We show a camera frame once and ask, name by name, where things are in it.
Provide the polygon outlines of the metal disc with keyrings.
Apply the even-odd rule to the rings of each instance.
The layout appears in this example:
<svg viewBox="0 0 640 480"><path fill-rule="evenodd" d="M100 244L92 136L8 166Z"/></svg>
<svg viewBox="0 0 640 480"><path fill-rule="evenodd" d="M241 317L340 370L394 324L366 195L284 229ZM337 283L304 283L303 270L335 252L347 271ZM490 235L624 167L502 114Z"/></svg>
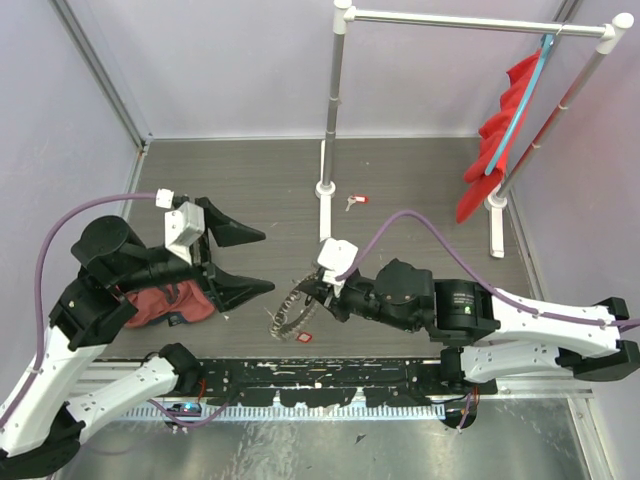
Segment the metal disc with keyrings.
<svg viewBox="0 0 640 480"><path fill-rule="evenodd" d="M304 293L300 285L306 281L320 280L321 272L322 270L319 269L304 278L293 281L293 288L271 318L269 333L273 338L280 341L296 338L306 324L316 316L322 303Z"/></svg>

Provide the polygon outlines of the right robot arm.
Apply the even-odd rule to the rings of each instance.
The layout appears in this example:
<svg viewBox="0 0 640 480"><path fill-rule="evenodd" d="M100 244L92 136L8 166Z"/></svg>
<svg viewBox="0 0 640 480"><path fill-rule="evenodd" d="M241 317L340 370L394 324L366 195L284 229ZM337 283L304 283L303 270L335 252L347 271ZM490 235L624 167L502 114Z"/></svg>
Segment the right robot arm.
<svg viewBox="0 0 640 480"><path fill-rule="evenodd" d="M353 272L344 280L326 269L301 291L340 322L359 316L407 333L420 330L444 345L438 379L459 394L500 377L567 370L587 382L622 380L639 369L639 346L615 326L624 309L611 298L583 307L533 301L468 280L436 280L431 271L398 259L373 279Z"/></svg>

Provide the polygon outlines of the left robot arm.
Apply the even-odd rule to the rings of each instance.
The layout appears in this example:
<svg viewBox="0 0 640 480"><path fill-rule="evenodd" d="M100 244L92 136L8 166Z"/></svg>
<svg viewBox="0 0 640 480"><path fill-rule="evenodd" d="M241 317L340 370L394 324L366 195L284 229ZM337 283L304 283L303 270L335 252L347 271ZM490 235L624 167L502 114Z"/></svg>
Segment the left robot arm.
<svg viewBox="0 0 640 480"><path fill-rule="evenodd" d="M137 312L130 295L193 282L220 312L268 293L266 280L234 276L212 258L213 246L265 239L209 199L154 195L166 210L165 240L149 248L116 215L89 223L71 252L77 277L49 314L38 320L37 350L1 408L1 475L36 479L67 465L101 428L138 404L175 393L194 393L203 378L200 361L182 344L163 347L133 373L83 396L72 389Z"/></svg>

